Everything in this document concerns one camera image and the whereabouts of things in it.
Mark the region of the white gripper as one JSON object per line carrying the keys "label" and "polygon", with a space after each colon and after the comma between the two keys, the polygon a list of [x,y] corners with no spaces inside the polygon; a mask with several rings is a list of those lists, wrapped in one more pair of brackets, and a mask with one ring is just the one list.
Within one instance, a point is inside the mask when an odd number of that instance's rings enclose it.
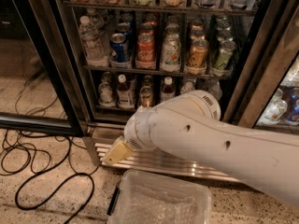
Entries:
{"label": "white gripper", "polygon": [[149,151],[156,148],[150,138],[149,118],[153,109],[140,106],[128,119],[124,128],[124,137],[121,135],[105,154],[102,162],[114,165],[124,161],[137,151]]}

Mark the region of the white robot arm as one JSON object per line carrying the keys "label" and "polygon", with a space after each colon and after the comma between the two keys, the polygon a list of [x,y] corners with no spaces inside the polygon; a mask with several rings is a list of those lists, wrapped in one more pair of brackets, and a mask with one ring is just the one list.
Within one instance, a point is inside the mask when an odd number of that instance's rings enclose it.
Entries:
{"label": "white robot arm", "polygon": [[199,90],[140,107],[103,162],[113,165],[159,148],[299,207],[299,137],[234,126],[221,122],[220,114],[217,100]]}

